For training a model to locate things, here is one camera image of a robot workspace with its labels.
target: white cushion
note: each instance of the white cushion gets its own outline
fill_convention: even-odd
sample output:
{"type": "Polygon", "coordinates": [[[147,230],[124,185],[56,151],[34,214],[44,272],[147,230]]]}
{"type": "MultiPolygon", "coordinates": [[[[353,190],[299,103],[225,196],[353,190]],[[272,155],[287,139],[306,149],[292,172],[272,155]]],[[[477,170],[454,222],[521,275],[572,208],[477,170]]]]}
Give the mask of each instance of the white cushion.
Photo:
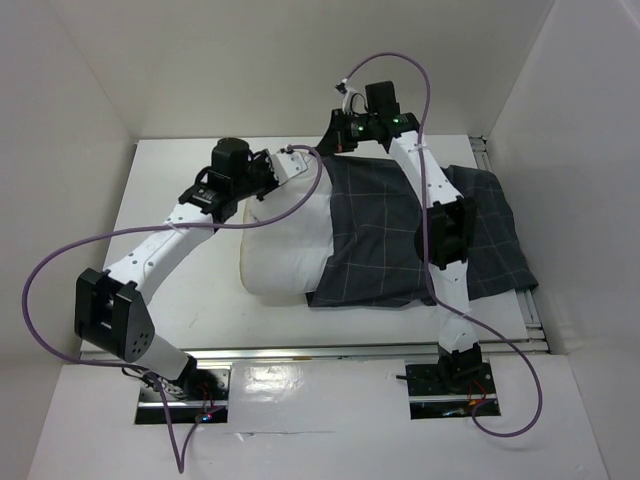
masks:
{"type": "MultiPolygon", "coordinates": [[[[267,220],[291,208],[309,190],[317,172],[309,170],[269,193],[264,201],[245,203],[244,222],[267,220]]],[[[240,248],[240,279],[253,295],[300,295],[316,290],[333,254],[331,180],[326,170],[317,190],[294,214],[278,223],[244,230],[240,248]]]]}

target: white tabletop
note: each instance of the white tabletop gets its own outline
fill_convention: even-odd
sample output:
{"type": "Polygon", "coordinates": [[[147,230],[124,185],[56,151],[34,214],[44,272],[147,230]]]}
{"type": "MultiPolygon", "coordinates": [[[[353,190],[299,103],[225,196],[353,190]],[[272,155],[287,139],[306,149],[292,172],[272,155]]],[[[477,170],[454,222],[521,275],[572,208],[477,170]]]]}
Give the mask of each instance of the white tabletop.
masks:
{"type": "MultiPolygon", "coordinates": [[[[252,150],[275,151],[289,143],[316,145],[311,138],[247,139],[252,150]]],[[[142,140],[120,206],[116,229],[161,223],[178,196],[210,162],[217,139],[142,140]]],[[[428,137],[442,166],[476,167],[464,135],[428,137]]],[[[354,155],[387,158],[375,143],[354,155]]],[[[242,205],[229,223],[241,223],[242,205]]],[[[198,247],[163,283],[149,305],[156,331],[179,348],[259,348],[287,346],[437,342],[434,307],[419,302],[402,309],[309,309],[303,296],[250,295],[240,282],[242,232],[223,230],[198,247]]],[[[143,237],[112,240],[106,265],[125,256],[143,237]]],[[[511,339],[527,338],[514,292],[472,302],[476,318],[511,339]]],[[[481,340],[494,340],[478,330],[481,340]]],[[[83,351],[96,347],[84,342],[83,351]]]]}
{"type": "MultiPolygon", "coordinates": [[[[402,361],[234,365],[229,423],[197,429],[183,477],[166,426],[133,424],[139,382],[119,369],[65,366],[29,479],[605,480],[568,359],[530,359],[544,408],[515,439],[488,437],[469,418],[410,420],[395,378],[402,361]]],[[[480,421],[519,429],[535,412],[531,376],[515,355],[490,361],[502,416],[480,421]]],[[[180,444],[188,428],[176,427],[180,444]]]]}

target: robotic manipulator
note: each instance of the robotic manipulator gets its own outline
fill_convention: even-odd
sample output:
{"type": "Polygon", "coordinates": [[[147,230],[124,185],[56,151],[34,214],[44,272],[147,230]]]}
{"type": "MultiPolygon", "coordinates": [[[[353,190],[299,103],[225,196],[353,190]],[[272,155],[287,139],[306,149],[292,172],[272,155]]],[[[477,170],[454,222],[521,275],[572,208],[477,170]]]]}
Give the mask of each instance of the robotic manipulator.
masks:
{"type": "MultiPolygon", "coordinates": [[[[357,91],[343,81],[337,90],[343,106],[331,112],[331,121],[317,146],[321,155],[355,150],[360,142],[377,141],[402,168],[421,198],[420,156],[423,149],[429,182],[429,251],[425,254],[422,226],[416,231],[416,251],[428,268],[438,298],[468,312],[467,258],[472,242],[476,206],[451,185],[412,113],[401,113],[392,82],[366,86],[367,112],[353,111],[357,91]]],[[[308,168],[303,154],[280,150],[252,153],[249,144],[224,138],[213,149],[211,165],[179,198],[166,218],[173,223],[224,223],[238,203],[248,197],[269,201],[268,194],[308,168]]],[[[213,228],[168,229],[151,234],[125,258],[98,272],[85,270],[76,284],[75,333],[82,339],[164,377],[191,399],[202,399],[205,384],[211,392],[217,379],[198,370],[196,359],[157,335],[147,310],[154,293],[176,266],[199,244],[215,234],[213,228]]],[[[466,382],[482,365],[478,338],[472,325],[438,306],[439,371],[447,384],[466,382]]]]}

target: cable tie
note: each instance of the cable tie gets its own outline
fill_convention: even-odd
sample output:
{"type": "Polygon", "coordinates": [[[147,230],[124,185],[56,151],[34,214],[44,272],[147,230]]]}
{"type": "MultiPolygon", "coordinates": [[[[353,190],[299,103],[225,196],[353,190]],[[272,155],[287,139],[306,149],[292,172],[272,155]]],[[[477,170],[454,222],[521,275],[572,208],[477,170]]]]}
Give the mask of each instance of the cable tie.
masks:
{"type": "Polygon", "coordinates": [[[176,227],[175,223],[173,223],[173,222],[167,222],[167,223],[165,223],[165,225],[167,225],[171,230],[176,231],[177,233],[179,233],[182,236],[186,235],[186,233],[184,232],[185,228],[176,227]]]}
{"type": "Polygon", "coordinates": [[[418,143],[415,145],[415,148],[409,150],[409,153],[417,152],[418,150],[426,150],[429,151],[429,147],[425,144],[418,143]]]}

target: dark gray cloth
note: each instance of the dark gray cloth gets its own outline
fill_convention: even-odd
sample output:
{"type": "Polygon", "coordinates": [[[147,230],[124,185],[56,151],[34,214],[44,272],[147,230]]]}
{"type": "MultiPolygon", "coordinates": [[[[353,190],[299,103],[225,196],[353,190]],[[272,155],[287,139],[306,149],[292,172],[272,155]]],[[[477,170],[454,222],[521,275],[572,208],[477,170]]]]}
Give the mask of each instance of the dark gray cloth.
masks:
{"type": "MultiPolygon", "coordinates": [[[[395,162],[356,157],[324,159],[333,184],[334,254],[325,265],[311,307],[432,305],[424,265],[414,248],[420,203],[395,162]]],[[[513,212],[490,172],[451,166],[449,181],[478,205],[469,250],[469,298],[537,286],[515,231],[513,212]]]]}

